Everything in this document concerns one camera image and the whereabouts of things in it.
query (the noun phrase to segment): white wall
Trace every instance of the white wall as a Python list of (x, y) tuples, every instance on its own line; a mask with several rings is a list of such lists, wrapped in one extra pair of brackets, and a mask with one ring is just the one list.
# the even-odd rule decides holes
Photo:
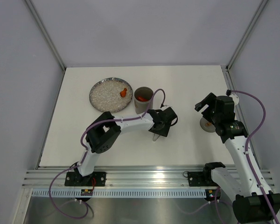
[(35, 168), (61, 69), (21, 0), (0, 0), (0, 224)]
[[(253, 137), (253, 145), (261, 166), (271, 170), (280, 192), (280, 0), (268, 3), (231, 76), (236, 89), (259, 97), (266, 107), (266, 121)], [(248, 128), (253, 130), (262, 110), (256, 101), (240, 99)]]
[(67, 67), (227, 64), (260, 0), (33, 0)]

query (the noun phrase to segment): metal floor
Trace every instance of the metal floor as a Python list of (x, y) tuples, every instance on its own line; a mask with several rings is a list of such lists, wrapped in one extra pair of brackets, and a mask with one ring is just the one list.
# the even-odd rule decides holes
[[(54, 198), (57, 205), (72, 200)], [(87, 202), (91, 208), (87, 217), (74, 220), (64, 217), (54, 208), (47, 197), (31, 197), (24, 224), (220, 224), (213, 203), (194, 215), (193, 212), (206, 201), (201, 198), (92, 198)], [(236, 224), (232, 209), (219, 205), (221, 217), (226, 224)], [(69, 203), (62, 211), (72, 216), (82, 216), (85, 207)]]

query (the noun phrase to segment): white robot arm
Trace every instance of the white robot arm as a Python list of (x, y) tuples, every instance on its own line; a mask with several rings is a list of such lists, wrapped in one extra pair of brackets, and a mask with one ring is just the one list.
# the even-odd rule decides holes
[[(234, 139), (228, 139), (225, 142), (225, 146), (231, 154), (236, 169), (238, 171), (241, 183), (235, 180), (229, 174), (226, 168), (215, 168), (211, 171), (211, 178), (213, 182), (217, 183), (223, 189), (223, 191), (227, 194), (231, 201), (236, 200), (236, 195), (242, 195), (244, 197), (252, 196), (253, 193), (256, 193), (257, 195), (262, 195), (262, 192), (258, 187), (257, 181), (250, 169), (246, 158), (246, 140), (247, 138), (245, 136), (237, 136)], [(272, 191), (272, 189), (263, 178), (261, 171), (258, 168), (258, 165), (255, 161), (253, 153), (250, 149), (250, 145), (248, 152), (249, 155), (251, 155), (250, 159), (257, 173), (257, 176), (259, 177), (266, 194), (269, 194), (270, 191)]]
[[(114, 119), (121, 119), (121, 120), (125, 120), (128, 118), (134, 118), (135, 116), (130, 116), (130, 117), (117, 117), (115, 116)], [(116, 125), (118, 125), (120, 127), (120, 135), (130, 132), (130, 131), (135, 131), (135, 130), (150, 130), (153, 126), (154, 126), (154, 121), (152, 116), (147, 113), (144, 115), (144, 117), (142, 117), (141, 119), (137, 119), (137, 120), (129, 120), (129, 121), (117, 121), (115, 122)], [(89, 143), (86, 143), (87, 147), (88, 147), (88, 153), (84, 159), (84, 162), (82, 163), (81, 166), (78, 167), (79, 173), (81, 174), (81, 176), (87, 176), (93, 173), (94, 167), (97, 163), (97, 160), (99, 158), (99, 155), (101, 153), (97, 153), (97, 152), (92, 152), (91, 151), (91, 147), (89, 145)]]
[(235, 120), (235, 103), (233, 98), (229, 97), (231, 91), (227, 91), (226, 94), (228, 96), (217, 97), (210, 93), (195, 105), (195, 110), (200, 111), (208, 105), (202, 115), (215, 126), (216, 133), (231, 154), (240, 183), (229, 174), (222, 163), (207, 163), (203, 169), (204, 178), (209, 183), (220, 186), (233, 201), (233, 212), (240, 223), (272, 220), (271, 210), (277, 214), (280, 209), (280, 194), (273, 194), (266, 183), (250, 145), (245, 148), (248, 133), (243, 123)]

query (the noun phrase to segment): cable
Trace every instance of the cable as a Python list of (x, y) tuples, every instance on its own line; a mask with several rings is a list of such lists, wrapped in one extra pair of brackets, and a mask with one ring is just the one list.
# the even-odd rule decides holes
[(220, 216), (219, 208), (218, 208), (217, 194), (218, 194), (219, 190), (220, 190), (220, 187), (218, 187), (218, 188), (216, 189), (216, 192), (215, 192), (215, 207), (216, 207), (216, 211), (217, 211), (217, 214), (218, 214), (218, 217), (219, 217), (221, 223), (222, 223), (222, 224), (225, 224), (225, 222), (223, 221), (223, 219), (222, 219), (221, 216)]
[(80, 216), (80, 217), (70, 216), (70, 215), (64, 213), (63, 211), (61, 211), (61, 210), (57, 207), (57, 205), (55, 204), (55, 202), (54, 202), (54, 200), (53, 200), (52, 194), (51, 194), (52, 185), (53, 185), (54, 181), (57, 179), (57, 177), (59, 177), (61, 174), (65, 173), (65, 172), (67, 172), (67, 171), (69, 171), (69, 170), (71, 170), (71, 169), (75, 169), (75, 168), (77, 168), (77, 167), (78, 167), (78, 166), (74, 166), (74, 167), (65, 169), (65, 170), (61, 171), (59, 174), (57, 174), (56, 177), (53, 178), (53, 180), (52, 180), (52, 182), (51, 182), (51, 184), (50, 184), (50, 186), (49, 186), (49, 198), (50, 198), (50, 200), (51, 200), (52, 205), (54, 206), (54, 208), (55, 208), (57, 211), (59, 211), (61, 214), (63, 214), (64, 216), (69, 217), (69, 218), (73, 218), (73, 219), (82, 219), (82, 218), (85, 218), (85, 217), (87, 216), (87, 214), (88, 214), (88, 206), (87, 206), (87, 203), (86, 203), (86, 202), (80, 201), (80, 202), (83, 203), (83, 204), (85, 205), (85, 207), (86, 207), (86, 212), (85, 212), (85, 214), (84, 214), (83, 216)]
[[(214, 203), (214, 202), (215, 202), (215, 201), (207, 202), (207, 203), (203, 204), (202, 206), (200, 206), (198, 209), (196, 209), (196, 210), (193, 211), (193, 212), (186, 212), (186, 211), (182, 210), (182, 209), (178, 206), (178, 204), (174, 201), (174, 203), (175, 203), (175, 205), (177, 206), (178, 210), (179, 210), (181, 213), (185, 214), (185, 215), (194, 215), (194, 214), (198, 213), (201, 209), (203, 209), (205, 206), (207, 206), (207, 205), (209, 205), (209, 204), (211, 204), (211, 203)], [(229, 206), (232, 207), (232, 205), (231, 205), (229, 202), (225, 202), (225, 201), (222, 201), (222, 200), (220, 200), (220, 202), (222, 202), (222, 203), (224, 203), (224, 204), (229, 205)]]
[[(182, 175), (183, 175), (184, 177), (188, 178), (187, 176), (184, 175), (185, 172), (188, 172), (188, 173), (189, 173), (189, 171), (184, 171), (184, 172), (182, 173)], [(191, 175), (202, 176), (203, 174), (202, 174), (202, 173), (201, 173), (201, 174), (194, 174), (194, 173), (191, 173)]]
[[(249, 96), (249, 97), (252, 97), (253, 99), (255, 99), (255, 100), (257, 100), (257, 101), (259, 102), (259, 104), (261, 105), (262, 111), (263, 111), (263, 117), (262, 117), (262, 120), (261, 120), (260, 124), (259, 124), (258, 127), (248, 136), (247, 141), (246, 141), (246, 143), (245, 143), (245, 151), (247, 152), (247, 151), (248, 151), (248, 145), (249, 145), (250, 139), (251, 139), (252, 136), (261, 128), (261, 126), (262, 126), (263, 123), (265, 122), (265, 119), (266, 119), (266, 109), (265, 109), (265, 106), (263, 105), (263, 103), (262, 103), (257, 97), (253, 96), (253, 95), (250, 94), (250, 93), (243, 92), (243, 91), (237, 91), (237, 90), (231, 90), (231, 92), (238, 92), (238, 93), (241, 93), (241, 94), (245, 94), (245, 95), (247, 95), (247, 96)], [(256, 173), (256, 171), (255, 171), (255, 169), (254, 169), (254, 167), (253, 167), (253, 165), (252, 165), (252, 163), (251, 163), (251, 159), (250, 159), (249, 154), (246, 154), (246, 157), (247, 157), (247, 160), (248, 160), (250, 169), (251, 169), (251, 171), (252, 171), (252, 173), (253, 173), (253, 175), (254, 175), (254, 177), (255, 177), (255, 179), (256, 179), (257, 184), (258, 184), (259, 186), (261, 186), (260, 179), (258, 178), (257, 173)], [(275, 211), (274, 211), (274, 209), (273, 209), (273, 207), (272, 207), (272, 205), (271, 205), (271, 203), (270, 203), (270, 201), (269, 201), (269, 199), (268, 199), (268, 197), (267, 197), (267, 195), (266, 195), (266, 192), (265, 192), (264, 188), (263, 188), (263, 187), (259, 187), (259, 188), (260, 188), (260, 190), (261, 190), (263, 196), (265, 197), (266, 203), (267, 203), (267, 205), (268, 205), (269, 208), (270, 208), (271, 214), (272, 214), (273, 218), (275, 219), (276, 224), (280, 224), (280, 223), (279, 223), (279, 220), (277, 219), (277, 216), (276, 216), (276, 214), (275, 214)]]
[(175, 122), (174, 122), (173, 124), (171, 124), (170, 126), (172, 127), (172, 126), (176, 125), (176, 124), (177, 124), (177, 122), (178, 122), (178, 116), (176, 116), (176, 120), (175, 120)]
[(70, 166), (70, 168), (61, 171), (59, 174), (57, 174), (57, 175), (53, 178), (52, 182), (50, 183), (50, 186), (49, 186), (49, 198), (50, 198), (50, 201), (52, 202), (52, 205), (54, 206), (54, 208), (55, 208), (57, 211), (59, 211), (59, 212), (60, 212), (61, 214), (63, 214), (64, 216), (69, 217), (69, 218), (73, 218), (73, 219), (82, 219), (82, 218), (85, 218), (85, 217), (87, 216), (87, 214), (88, 214), (88, 204), (87, 204), (86, 202), (80, 201), (81, 203), (83, 203), (83, 204), (86, 206), (86, 213), (85, 213), (83, 216), (81, 216), (81, 217), (75, 217), (75, 216), (67, 215), (66, 213), (62, 212), (62, 211), (56, 206), (56, 204), (55, 204), (55, 202), (54, 202), (54, 200), (53, 200), (52, 194), (51, 194), (52, 185), (53, 185), (54, 181), (57, 179), (57, 177), (59, 177), (61, 174), (65, 173), (65, 172), (67, 172), (67, 171), (69, 171), (69, 170), (71, 170), (71, 169), (78, 168), (78, 167), (81, 166), (82, 163), (84, 162), (84, 160), (85, 160), (85, 158), (86, 158), (86, 155), (87, 155), (87, 153), (88, 153), (88, 147), (83, 143), (83, 139), (84, 139), (85, 135), (87, 134), (87, 132), (88, 132), (90, 129), (92, 129), (93, 127), (95, 127), (95, 126), (97, 126), (97, 125), (100, 125), (100, 124), (103, 124), (103, 123), (107, 123), (107, 122), (118, 122), (118, 121), (130, 121), (130, 120), (137, 120), (137, 119), (143, 118), (143, 117), (147, 114), (147, 111), (148, 111), (148, 109), (149, 109), (149, 107), (150, 107), (150, 104), (153, 102), (154, 96), (156, 95), (156, 93), (157, 93), (158, 91), (162, 91), (163, 94), (164, 94), (163, 102), (162, 102), (162, 104), (161, 104), (161, 107), (163, 107), (164, 102), (165, 102), (165, 98), (166, 98), (166, 94), (165, 94), (165, 91), (164, 91), (163, 89), (157, 89), (157, 90), (154, 92), (154, 94), (152, 95), (151, 101), (149, 102), (149, 104), (147, 105), (146, 110), (144, 111), (144, 113), (143, 113), (141, 116), (138, 116), (138, 117), (135, 117), (135, 118), (127, 118), (127, 119), (108, 119), (108, 120), (102, 120), (102, 121), (96, 122), (96, 123), (94, 123), (94, 124), (91, 124), (91, 125), (89, 125), (89, 126), (86, 128), (86, 130), (83, 132), (83, 134), (82, 134), (82, 136), (81, 136), (81, 139), (80, 139), (81, 145), (85, 148), (85, 153), (84, 153), (84, 155), (83, 155), (83, 157), (82, 157), (81, 162), (77, 163), (77, 165), (75, 165), (76, 163), (74, 163), (73, 165), (75, 165), (75, 166), (72, 165), (72, 166)]
[[(67, 205), (69, 203), (73, 203), (73, 202), (76, 202), (76, 201), (75, 200), (66, 201), (66, 202), (62, 203), (59, 206), (59, 208), (62, 208), (63, 206), (65, 206), (65, 205)], [(46, 215), (41, 215), (41, 214), (39, 214), (38, 210), (36, 210), (37, 215), (40, 216), (41, 218), (47, 218), (47, 217), (51, 216), (54, 212), (56, 212), (56, 209), (54, 209), (53, 211), (51, 211), (50, 213), (48, 213)]]

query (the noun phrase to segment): plate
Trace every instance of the plate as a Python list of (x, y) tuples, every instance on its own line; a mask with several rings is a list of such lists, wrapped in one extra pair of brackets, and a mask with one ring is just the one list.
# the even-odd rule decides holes
[[(126, 96), (120, 92), (127, 89)], [(89, 93), (91, 105), (101, 112), (118, 112), (125, 109), (133, 99), (133, 89), (121, 78), (105, 78), (96, 83)]]

